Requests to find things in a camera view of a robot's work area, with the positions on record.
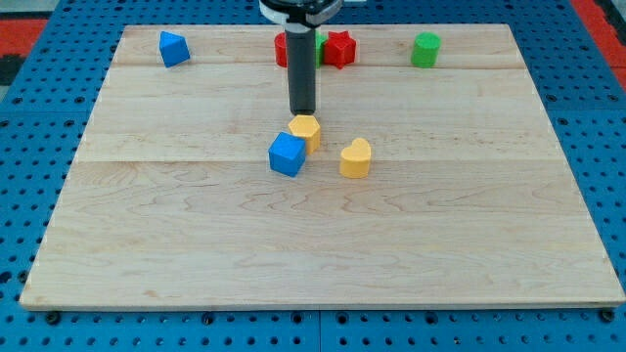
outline toy block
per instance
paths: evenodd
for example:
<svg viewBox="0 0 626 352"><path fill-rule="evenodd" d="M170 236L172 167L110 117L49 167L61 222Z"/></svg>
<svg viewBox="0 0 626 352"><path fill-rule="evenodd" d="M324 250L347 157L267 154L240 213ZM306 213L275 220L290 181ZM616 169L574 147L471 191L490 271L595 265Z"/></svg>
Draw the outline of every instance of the toy block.
<svg viewBox="0 0 626 352"><path fill-rule="evenodd" d="M346 178L365 178L370 172L371 160L370 143L364 138L357 138L349 147L341 151L339 173Z"/></svg>
<svg viewBox="0 0 626 352"><path fill-rule="evenodd" d="M422 68L433 67L437 62L440 46L441 39L437 34L431 32L420 33L415 38L411 63L413 66Z"/></svg>
<svg viewBox="0 0 626 352"><path fill-rule="evenodd" d="M306 159L305 142L299 137L281 132L270 146L270 168L295 177Z"/></svg>
<svg viewBox="0 0 626 352"><path fill-rule="evenodd" d="M324 45L329 41L329 37L316 31L315 32L315 67L320 68L324 63Z"/></svg>
<svg viewBox="0 0 626 352"><path fill-rule="evenodd" d="M178 65L191 58L185 37L178 34L162 31L158 49L163 57L165 67Z"/></svg>
<svg viewBox="0 0 626 352"><path fill-rule="evenodd" d="M293 136L304 139L306 154L311 155L320 147L321 127L313 115L296 115L289 123Z"/></svg>
<svg viewBox="0 0 626 352"><path fill-rule="evenodd" d="M274 52L276 53L276 64L280 67L287 67L287 38L285 33L279 33L274 38Z"/></svg>
<svg viewBox="0 0 626 352"><path fill-rule="evenodd" d="M356 40L350 37L346 30L343 32L329 32L329 40L324 45L324 64L335 65L342 69L354 63L356 58Z"/></svg>

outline yellow block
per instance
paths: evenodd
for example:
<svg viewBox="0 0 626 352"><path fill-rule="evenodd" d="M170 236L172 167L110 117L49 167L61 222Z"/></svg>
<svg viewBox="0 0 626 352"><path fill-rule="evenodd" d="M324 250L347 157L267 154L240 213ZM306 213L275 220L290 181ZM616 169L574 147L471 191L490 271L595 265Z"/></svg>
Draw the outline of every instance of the yellow block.
<svg viewBox="0 0 626 352"><path fill-rule="evenodd" d="M364 138L357 138L352 141L350 147L341 151L339 173L347 178L367 177L370 172L371 160L372 148L370 143Z"/></svg>
<svg viewBox="0 0 626 352"><path fill-rule="evenodd" d="M289 124L290 132L306 142L306 154L313 154L320 147L320 124L313 115L296 115Z"/></svg>

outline blue pegboard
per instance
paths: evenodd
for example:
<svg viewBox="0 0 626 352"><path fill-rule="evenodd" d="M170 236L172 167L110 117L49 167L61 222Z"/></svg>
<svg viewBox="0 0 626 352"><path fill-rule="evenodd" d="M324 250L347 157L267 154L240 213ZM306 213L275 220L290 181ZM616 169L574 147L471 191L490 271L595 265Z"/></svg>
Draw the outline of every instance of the blue pegboard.
<svg viewBox="0 0 626 352"><path fill-rule="evenodd" d="M343 9L332 22L508 23L626 284L626 97L568 1L369 0ZM61 316L24 311L17 303L22 282L123 28L165 23L268 21L256 0L63 0L0 105L0 350L626 350L623 307Z"/></svg>

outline wooden board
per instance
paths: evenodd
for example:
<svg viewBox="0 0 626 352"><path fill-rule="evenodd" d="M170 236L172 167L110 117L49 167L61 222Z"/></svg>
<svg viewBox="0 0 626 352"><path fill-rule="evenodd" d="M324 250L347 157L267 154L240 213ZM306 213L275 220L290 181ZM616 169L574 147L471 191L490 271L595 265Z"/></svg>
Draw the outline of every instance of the wooden board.
<svg viewBox="0 0 626 352"><path fill-rule="evenodd" d="M193 59L165 69L162 29ZM130 26L22 294L33 310L470 309L625 300L506 25L354 25L320 70L323 142L290 120L275 26ZM423 30L436 68L409 66ZM338 174L356 137L370 177Z"/></svg>

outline blue cube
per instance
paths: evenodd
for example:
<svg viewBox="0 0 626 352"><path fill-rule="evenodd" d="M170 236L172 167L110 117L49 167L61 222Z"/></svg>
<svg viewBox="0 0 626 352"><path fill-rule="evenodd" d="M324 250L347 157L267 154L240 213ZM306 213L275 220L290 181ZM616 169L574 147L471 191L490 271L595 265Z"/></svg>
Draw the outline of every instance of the blue cube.
<svg viewBox="0 0 626 352"><path fill-rule="evenodd" d="M306 142L302 138L281 132L268 152L272 170L295 177L306 159Z"/></svg>
<svg viewBox="0 0 626 352"><path fill-rule="evenodd" d="M158 49L165 67L178 65L191 58L185 37L174 33L161 32Z"/></svg>

